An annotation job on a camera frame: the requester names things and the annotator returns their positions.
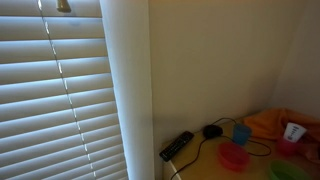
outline window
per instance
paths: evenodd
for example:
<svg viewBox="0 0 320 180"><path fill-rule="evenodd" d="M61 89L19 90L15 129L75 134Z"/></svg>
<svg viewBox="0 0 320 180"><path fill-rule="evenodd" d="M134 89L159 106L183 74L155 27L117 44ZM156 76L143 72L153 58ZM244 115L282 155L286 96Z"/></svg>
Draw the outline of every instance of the window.
<svg viewBox="0 0 320 180"><path fill-rule="evenodd" d="M99 0L0 1L0 179L127 179Z"/></svg>

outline red bowl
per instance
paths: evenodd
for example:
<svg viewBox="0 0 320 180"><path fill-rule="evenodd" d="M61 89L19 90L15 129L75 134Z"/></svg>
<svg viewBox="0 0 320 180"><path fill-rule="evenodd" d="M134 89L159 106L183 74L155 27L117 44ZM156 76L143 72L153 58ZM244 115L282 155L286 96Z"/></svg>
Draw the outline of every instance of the red bowl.
<svg viewBox="0 0 320 180"><path fill-rule="evenodd" d="M218 147L218 158L220 163L227 169L241 172L249 164L249 154L239 145L227 142Z"/></svg>

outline red object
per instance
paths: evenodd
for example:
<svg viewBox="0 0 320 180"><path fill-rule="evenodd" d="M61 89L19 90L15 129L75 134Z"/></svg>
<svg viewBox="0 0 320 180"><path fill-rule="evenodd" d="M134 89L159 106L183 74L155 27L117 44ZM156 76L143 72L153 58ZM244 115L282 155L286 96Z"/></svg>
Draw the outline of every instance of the red object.
<svg viewBox="0 0 320 180"><path fill-rule="evenodd" d="M298 146L299 143L293 143L281 137L277 141L276 149L282 155L292 156L296 153Z"/></svg>
<svg viewBox="0 0 320 180"><path fill-rule="evenodd" d="M218 147L218 158L227 169L241 172L249 161L249 154L240 146L232 142L222 143Z"/></svg>

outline white cup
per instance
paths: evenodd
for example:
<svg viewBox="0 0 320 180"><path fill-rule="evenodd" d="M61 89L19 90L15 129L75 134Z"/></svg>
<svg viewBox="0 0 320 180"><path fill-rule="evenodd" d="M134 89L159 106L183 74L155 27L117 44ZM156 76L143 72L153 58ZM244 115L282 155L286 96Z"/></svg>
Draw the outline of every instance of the white cup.
<svg viewBox="0 0 320 180"><path fill-rule="evenodd" d="M301 136L306 132L306 128L295 123L288 123L286 131L284 132L283 138L290 142L297 142Z"/></svg>

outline orange cloth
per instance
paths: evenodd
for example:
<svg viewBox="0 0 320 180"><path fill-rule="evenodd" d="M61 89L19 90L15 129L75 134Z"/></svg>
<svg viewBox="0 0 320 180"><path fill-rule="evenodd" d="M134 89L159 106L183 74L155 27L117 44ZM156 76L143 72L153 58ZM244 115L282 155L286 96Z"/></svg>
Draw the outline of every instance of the orange cloth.
<svg viewBox="0 0 320 180"><path fill-rule="evenodd" d="M244 124L252 129L252 136L270 140L282 137L288 122L307 129L299 141L298 152L312 162L320 164L320 119L289 109L268 109L244 118Z"/></svg>

